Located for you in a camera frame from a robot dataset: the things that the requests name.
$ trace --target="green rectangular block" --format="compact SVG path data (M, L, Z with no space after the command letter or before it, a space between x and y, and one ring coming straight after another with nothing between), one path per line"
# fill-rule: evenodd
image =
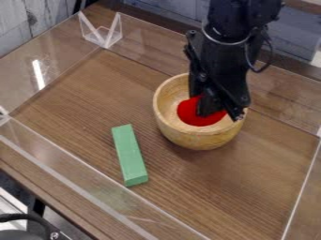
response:
M131 125L111 129L126 187L149 181L145 159Z

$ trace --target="wooden table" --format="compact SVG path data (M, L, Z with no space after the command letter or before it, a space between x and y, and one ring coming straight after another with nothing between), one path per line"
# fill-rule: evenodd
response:
M94 23L111 22L114 12L94 5L87 15ZM54 31L67 28L79 30L76 20ZM189 151L162 137L151 112L158 85L187 70L185 38L139 22L131 22L128 33L136 28L143 40L128 34L111 51L91 52L11 116L119 183L111 128L131 123L150 173L149 183L131 190L210 239L280 239L320 142L320 83L278 67L252 74L253 105L239 136L215 151ZM15 58L24 58L47 37L17 50ZM54 39L63 46L71 41ZM60 50L59 59L68 55ZM3 59L0 67L9 60ZM83 167L71 166L46 145L28 145L28 140L24 145L48 165L56 158L52 168L79 184L95 184L82 175ZM140 239L76 189L0 146L1 169L92 237Z

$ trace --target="wooden bowl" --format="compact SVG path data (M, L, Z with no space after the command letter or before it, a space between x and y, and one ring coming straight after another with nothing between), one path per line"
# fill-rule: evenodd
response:
M181 121L178 104L189 99L189 74L178 75L163 82L153 100L158 127L167 139L193 150L211 150L225 145L237 135L243 122L225 118L207 127L194 127Z

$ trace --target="red object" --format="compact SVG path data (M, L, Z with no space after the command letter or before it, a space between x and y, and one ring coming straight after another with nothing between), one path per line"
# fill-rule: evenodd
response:
M177 113L181 118L181 120L197 127L205 127L209 125L215 124L219 122L223 117L226 116L226 111L215 112L213 115L209 117L202 117L197 115L197 103L199 100L201 96L193 97L189 100L185 100L181 102L178 108L177 108Z

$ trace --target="bowl rim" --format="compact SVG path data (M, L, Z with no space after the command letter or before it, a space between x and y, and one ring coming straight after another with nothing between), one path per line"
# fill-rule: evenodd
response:
M169 127L171 128L173 130L175 131L179 131L182 133L186 133L186 134L190 134L190 135L218 135L218 134L222 134L225 132L227 132L229 130L231 130L235 125L239 125L242 124L243 120L242 121L237 121L234 123L230 124L230 126L219 129L219 130L210 130L209 126L206 127L197 127L197 126L191 126L189 124L186 124L185 122L183 125L187 127L187 129L182 129L181 127L174 127L170 122L167 121L167 119L163 117L163 114L162 112L159 111L159 108L158 108L158 97L159 97L159 94L161 94L161 91L163 89L163 87L170 83L173 82L175 79L179 79L182 77L186 77L189 76L190 74L189 73L183 73L183 74L179 74L179 75L175 75L173 76L171 78L169 78L161 85L159 87L157 88L157 91L154 93L154 97L153 97L153 109L154 109L154 114L155 114L155 117L158 118L158 120L162 121L162 123Z

